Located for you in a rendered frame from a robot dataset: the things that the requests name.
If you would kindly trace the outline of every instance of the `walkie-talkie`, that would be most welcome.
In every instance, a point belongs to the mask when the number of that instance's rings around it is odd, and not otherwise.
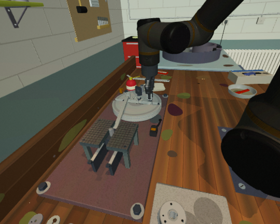
[[[159,119],[159,123],[158,125],[152,125],[151,128],[150,128],[150,131],[149,131],[149,135],[151,137],[157,137],[157,134],[158,134],[158,126],[160,125],[162,119]]]

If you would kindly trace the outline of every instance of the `maroon mat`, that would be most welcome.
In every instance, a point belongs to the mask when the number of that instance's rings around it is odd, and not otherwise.
[[[167,98],[161,95],[159,97],[162,100],[159,115],[163,120]],[[112,103],[99,118],[116,120]],[[153,125],[150,120],[137,123],[139,124],[139,145],[135,146],[132,143],[130,148],[130,169],[124,167],[122,157],[115,175],[111,176],[109,169],[106,168],[113,154],[113,151],[109,151],[95,173],[91,165],[87,163],[82,146],[77,143],[48,177],[46,181],[51,182],[51,187],[41,196],[134,220],[131,216],[132,205],[141,203],[145,207],[146,204],[163,121],[158,128],[157,137],[149,136],[150,127]],[[96,148],[91,148],[91,150],[95,153]]]

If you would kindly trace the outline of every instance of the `cinder block wall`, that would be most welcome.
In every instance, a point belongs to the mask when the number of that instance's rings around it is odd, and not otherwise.
[[[112,33],[78,43],[66,0],[30,2],[44,7],[28,8],[19,28],[0,7],[0,98],[124,39],[120,0],[108,0]],[[23,8],[11,10],[18,20]]]
[[[193,17],[205,0],[121,0],[124,37],[137,36],[137,19],[161,18],[162,22],[175,22]],[[244,0],[231,15],[280,13],[280,0]],[[225,49],[280,49],[280,15],[265,17],[264,24],[256,24],[260,16],[227,17],[222,39]],[[224,25],[216,30],[212,42],[219,44]]]

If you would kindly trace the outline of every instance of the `teal wall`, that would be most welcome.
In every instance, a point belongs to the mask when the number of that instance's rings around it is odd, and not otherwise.
[[[0,98],[0,163],[123,62],[120,42]]]
[[[221,40],[210,40],[220,44]],[[280,50],[280,39],[267,40],[222,40],[223,49],[241,50]]]

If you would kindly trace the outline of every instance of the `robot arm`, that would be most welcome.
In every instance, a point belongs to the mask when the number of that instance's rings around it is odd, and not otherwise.
[[[147,99],[152,100],[155,76],[158,74],[160,50],[171,54],[203,45],[214,30],[243,0],[206,0],[190,21],[161,22],[159,18],[137,22],[139,62],[145,79]]]

